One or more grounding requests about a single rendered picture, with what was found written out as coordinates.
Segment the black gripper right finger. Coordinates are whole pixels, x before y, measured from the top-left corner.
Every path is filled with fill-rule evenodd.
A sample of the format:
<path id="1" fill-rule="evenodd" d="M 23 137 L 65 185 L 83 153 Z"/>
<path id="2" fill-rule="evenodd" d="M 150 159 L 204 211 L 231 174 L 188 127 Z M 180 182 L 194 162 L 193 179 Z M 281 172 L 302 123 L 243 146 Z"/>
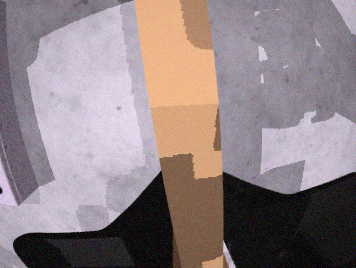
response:
<path id="1" fill-rule="evenodd" d="M 222 174 L 223 242 L 236 268 L 284 268 L 296 232 L 356 200 L 356 171 L 294 194 Z"/>

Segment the long brown wooden rail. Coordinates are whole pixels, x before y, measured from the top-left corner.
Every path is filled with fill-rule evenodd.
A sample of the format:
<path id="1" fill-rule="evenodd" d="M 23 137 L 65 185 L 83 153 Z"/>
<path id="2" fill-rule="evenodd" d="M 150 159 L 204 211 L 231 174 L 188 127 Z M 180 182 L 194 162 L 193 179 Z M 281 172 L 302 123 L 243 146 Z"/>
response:
<path id="1" fill-rule="evenodd" d="M 223 268 L 223 163 L 207 0 L 135 0 L 163 183 L 182 268 Z"/>

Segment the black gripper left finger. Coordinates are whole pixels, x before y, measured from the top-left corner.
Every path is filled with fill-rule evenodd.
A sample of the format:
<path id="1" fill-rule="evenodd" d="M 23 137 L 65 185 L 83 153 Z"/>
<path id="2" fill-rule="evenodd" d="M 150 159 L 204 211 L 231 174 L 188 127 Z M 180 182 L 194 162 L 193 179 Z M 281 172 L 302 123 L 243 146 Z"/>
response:
<path id="1" fill-rule="evenodd" d="M 161 173 L 100 231 L 29 232 L 13 240 L 28 268 L 173 268 L 173 223 Z"/>

